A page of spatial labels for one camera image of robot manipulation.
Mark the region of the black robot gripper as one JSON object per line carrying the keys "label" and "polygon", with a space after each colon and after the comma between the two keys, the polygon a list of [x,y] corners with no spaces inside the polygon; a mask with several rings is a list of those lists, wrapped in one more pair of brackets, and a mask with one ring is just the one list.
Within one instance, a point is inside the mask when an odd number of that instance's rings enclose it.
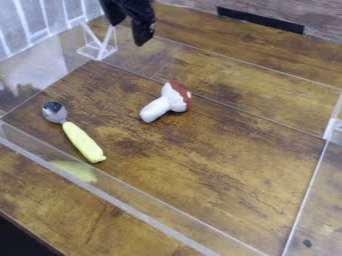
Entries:
{"label": "black robot gripper", "polygon": [[157,18],[150,0],[99,0],[103,12],[113,26],[121,24],[126,11],[137,12],[133,18],[133,35],[138,46],[143,46],[154,37]]}

